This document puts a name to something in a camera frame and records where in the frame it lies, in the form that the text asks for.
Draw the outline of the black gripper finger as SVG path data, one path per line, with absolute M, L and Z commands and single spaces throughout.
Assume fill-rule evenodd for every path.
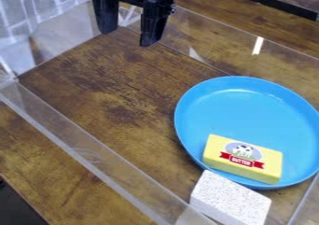
M 113 32 L 119 26 L 119 1 L 92 0 L 96 23 L 100 32 L 105 35 Z
M 145 0 L 140 18 L 140 45 L 148 47 L 161 39 L 168 16 L 175 12 L 172 0 Z

